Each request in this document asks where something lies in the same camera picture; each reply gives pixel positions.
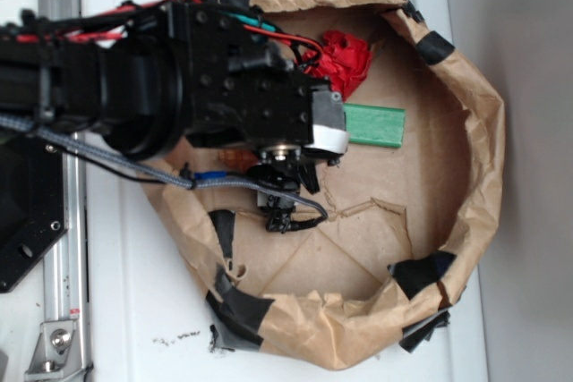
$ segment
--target red crumpled object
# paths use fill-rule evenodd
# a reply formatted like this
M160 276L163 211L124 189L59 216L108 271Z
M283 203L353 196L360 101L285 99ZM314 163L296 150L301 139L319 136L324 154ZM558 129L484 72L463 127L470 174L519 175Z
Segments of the red crumpled object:
M324 53L317 66L309 68L307 73L315 78L328 76L333 91L342 94L346 101L358 86L366 79L372 61L372 53L365 41L350 33L329 30L322 36ZM314 56L305 52L303 61Z

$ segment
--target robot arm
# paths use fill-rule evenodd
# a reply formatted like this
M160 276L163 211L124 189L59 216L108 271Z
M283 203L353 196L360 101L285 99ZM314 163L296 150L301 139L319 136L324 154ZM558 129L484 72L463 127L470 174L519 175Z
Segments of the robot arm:
M316 192L315 164L346 152L340 95L304 73L321 46L250 11L162 0L65 21L23 13L22 21L0 28L0 114L95 132L132 161L165 155L183 136L197 148L249 149L267 166L252 176L288 192L301 184ZM298 47L316 53L308 64ZM291 224L286 200L265 200L267 229L312 226Z

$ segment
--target red wire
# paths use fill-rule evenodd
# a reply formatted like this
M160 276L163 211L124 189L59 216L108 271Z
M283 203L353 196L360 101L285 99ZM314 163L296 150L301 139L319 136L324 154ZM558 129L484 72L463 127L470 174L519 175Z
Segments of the red wire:
M316 40L304 38L302 36L289 35L287 33L277 33L275 31L261 29L260 27L250 26L249 24L245 24L244 27L247 30L252 31L253 33L260 33L261 35L268 36L269 38L278 39L281 42L284 42L285 40L287 40L289 42L294 40L296 42L303 42L305 44L312 45L312 48L314 49L314 51L320 53L321 55L323 54L322 46Z

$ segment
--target bolt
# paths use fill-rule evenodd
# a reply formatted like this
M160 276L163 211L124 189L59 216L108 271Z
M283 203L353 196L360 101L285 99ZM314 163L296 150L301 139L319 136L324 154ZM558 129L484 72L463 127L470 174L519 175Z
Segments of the bolt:
M218 27L221 30L228 30L231 27L231 23L227 17L223 17L218 21Z
M202 85L202 87L210 87L212 82L213 82L213 80L211 79L211 77L207 73L204 73L199 78L199 83Z
M270 89L270 82L268 81L262 81L261 85L259 85L259 88L262 89L263 91L268 91Z
M209 17L205 11L198 11L195 14L195 21L197 21L199 24L205 24L208 20Z
M66 349L70 343L72 342L72 335L70 335L67 331L63 330L62 328L57 329L54 333L52 333L50 340L52 341L52 345L57 350Z
M54 360L47 360L40 364L40 371L42 373L51 373L54 370L57 370Z
M223 81L223 88L228 89L229 91L235 89L235 80L230 77L225 78Z

